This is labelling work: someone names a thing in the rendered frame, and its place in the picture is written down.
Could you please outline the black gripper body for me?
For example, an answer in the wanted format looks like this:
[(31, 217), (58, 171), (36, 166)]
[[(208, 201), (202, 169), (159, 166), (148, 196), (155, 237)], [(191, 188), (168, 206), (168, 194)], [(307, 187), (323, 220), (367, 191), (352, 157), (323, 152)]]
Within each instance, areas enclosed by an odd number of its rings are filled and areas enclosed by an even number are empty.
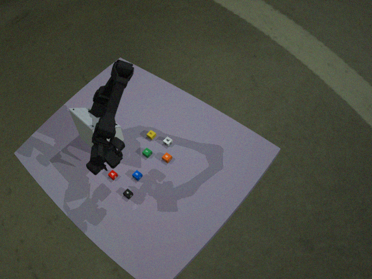
[[(117, 148), (119, 150), (122, 150), (123, 148), (125, 148), (125, 144), (122, 140), (120, 140), (119, 138), (115, 137), (114, 140), (113, 140), (113, 143), (111, 144), (110, 146), (113, 151), (115, 151)], [(108, 147), (105, 148), (105, 153), (107, 153), (109, 150)], [(117, 151), (117, 150), (116, 150)], [(86, 167), (87, 169), (92, 172), (94, 175), (97, 175), (100, 171), (101, 171), (101, 168), (104, 166), (104, 164), (102, 166), (94, 166), (90, 163), (90, 161), (86, 164)]]

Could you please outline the yellow block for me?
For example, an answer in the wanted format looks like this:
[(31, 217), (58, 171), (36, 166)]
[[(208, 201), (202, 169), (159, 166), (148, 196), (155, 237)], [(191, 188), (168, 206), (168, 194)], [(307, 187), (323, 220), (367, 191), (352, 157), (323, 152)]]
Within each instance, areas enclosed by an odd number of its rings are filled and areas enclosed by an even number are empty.
[(151, 139), (151, 140), (153, 140), (153, 138), (156, 136), (156, 133), (154, 132), (154, 131), (149, 131), (148, 133), (147, 133), (147, 137), (149, 138), (149, 139)]

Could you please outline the red block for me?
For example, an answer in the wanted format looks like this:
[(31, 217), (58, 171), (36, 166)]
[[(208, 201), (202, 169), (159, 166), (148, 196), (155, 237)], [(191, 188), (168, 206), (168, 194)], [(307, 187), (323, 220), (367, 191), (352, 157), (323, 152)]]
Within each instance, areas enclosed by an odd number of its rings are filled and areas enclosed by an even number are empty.
[(115, 180), (115, 178), (118, 177), (118, 174), (115, 172), (115, 171), (111, 171), (109, 174), (108, 174), (109, 177), (111, 177), (112, 180)]

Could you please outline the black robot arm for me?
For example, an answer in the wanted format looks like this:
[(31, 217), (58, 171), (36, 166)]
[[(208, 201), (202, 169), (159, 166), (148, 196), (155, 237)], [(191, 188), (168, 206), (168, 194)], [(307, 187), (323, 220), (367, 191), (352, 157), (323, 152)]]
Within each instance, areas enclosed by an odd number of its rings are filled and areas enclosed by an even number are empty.
[[(105, 162), (115, 168), (123, 159), (123, 153), (113, 151), (110, 147), (116, 134), (115, 115), (123, 90), (131, 79), (134, 71), (132, 63), (117, 60), (114, 62), (111, 77), (105, 86), (100, 86), (93, 96), (93, 106), (89, 113), (99, 118), (92, 135), (92, 150), (90, 154), (90, 163), (94, 166), (102, 166)], [(108, 142), (107, 139), (110, 139)], [(109, 150), (105, 153), (105, 148)]]

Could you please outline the orange block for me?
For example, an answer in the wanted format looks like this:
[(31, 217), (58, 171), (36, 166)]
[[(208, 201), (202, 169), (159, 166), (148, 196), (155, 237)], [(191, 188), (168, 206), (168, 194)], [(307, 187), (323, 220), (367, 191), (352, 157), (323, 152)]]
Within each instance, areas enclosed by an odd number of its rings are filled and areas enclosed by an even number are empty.
[(169, 163), (172, 160), (172, 156), (170, 154), (168, 154), (168, 153), (165, 153), (162, 156), (162, 160), (165, 161), (166, 163)]

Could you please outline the blue block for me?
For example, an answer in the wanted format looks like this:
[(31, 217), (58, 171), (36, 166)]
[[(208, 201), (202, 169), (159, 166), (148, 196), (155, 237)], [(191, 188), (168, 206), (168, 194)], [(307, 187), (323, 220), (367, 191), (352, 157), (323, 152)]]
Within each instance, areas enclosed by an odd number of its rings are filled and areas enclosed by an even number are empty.
[(139, 181), (139, 179), (143, 176), (139, 171), (135, 171), (135, 173), (132, 174), (133, 178)]

